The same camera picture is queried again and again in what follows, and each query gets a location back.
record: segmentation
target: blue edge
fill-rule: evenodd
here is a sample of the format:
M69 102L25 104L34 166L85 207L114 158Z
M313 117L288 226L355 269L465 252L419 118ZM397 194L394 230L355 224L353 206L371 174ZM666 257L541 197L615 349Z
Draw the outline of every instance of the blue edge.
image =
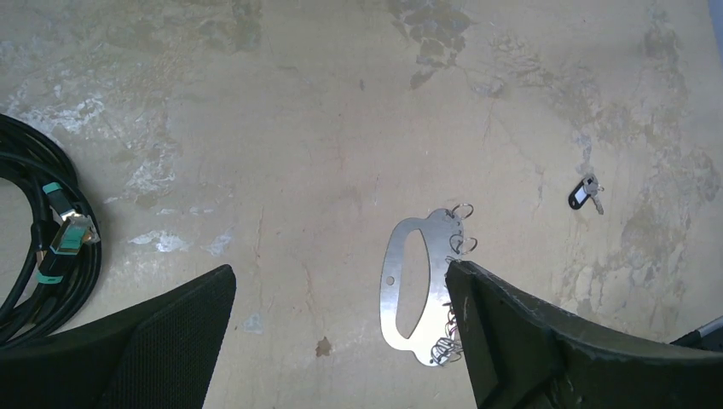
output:
M718 42L718 56L723 64L723 0L709 0L710 19L713 21L713 32Z

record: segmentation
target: bunch of rings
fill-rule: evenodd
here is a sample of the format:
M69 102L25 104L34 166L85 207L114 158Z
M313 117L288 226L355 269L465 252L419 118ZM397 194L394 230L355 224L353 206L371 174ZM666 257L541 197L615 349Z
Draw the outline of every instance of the bunch of rings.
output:
M460 215L458 211L464 209L468 209L468 211ZM457 204L452 210L447 210L447 216L453 220L458 219L458 226L461 226L461 221L472 216L472 213L474 213L474 206L468 203ZM460 229L449 237L449 245L455 256L448 257L447 262L460 261L463 256L472 253L477 248L477 243L477 239L465 237ZM439 338L439 341L431 347L431 363L439 366L456 362L462 358L462 342L457 337L457 317L454 315L451 302L444 303L444 306L449 307L447 324L444 325L445 336Z

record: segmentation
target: stained concrete surface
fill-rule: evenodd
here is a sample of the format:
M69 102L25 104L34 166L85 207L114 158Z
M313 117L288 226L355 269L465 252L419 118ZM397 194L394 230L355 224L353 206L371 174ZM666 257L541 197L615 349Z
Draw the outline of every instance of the stained concrete surface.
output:
M460 201L470 259L585 318L670 341L723 314L703 0L0 9L0 107L63 146L101 218L101 280L67 328L234 267L206 407L471 407L464 363L389 348L378 311L391 229ZM604 216L566 204L590 170ZM5 289L30 219L2 190Z

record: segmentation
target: oval cutout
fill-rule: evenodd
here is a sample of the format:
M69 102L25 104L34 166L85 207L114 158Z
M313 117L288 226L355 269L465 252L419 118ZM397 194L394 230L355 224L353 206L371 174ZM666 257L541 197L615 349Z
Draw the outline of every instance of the oval cutout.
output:
M399 304L396 310L396 328L409 338L425 310L430 285L430 266L422 232L414 230L404 241L402 279Z

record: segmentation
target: metal plate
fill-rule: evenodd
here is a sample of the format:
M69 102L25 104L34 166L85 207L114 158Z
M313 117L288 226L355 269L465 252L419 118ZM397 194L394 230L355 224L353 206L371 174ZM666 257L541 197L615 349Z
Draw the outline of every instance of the metal plate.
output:
M396 311L399 303L399 289L402 287L402 265L404 242L414 230L422 233L429 259L429 293L425 309L409 338L396 328ZM379 289L379 312L382 335L394 349L412 351L417 360L426 366L437 366L431 359L431 349L440 338L446 337L449 294L444 284L449 261L459 258L450 241L464 237L462 219L447 209L434 210L426 219L409 218L401 221L391 232L386 248L382 280Z

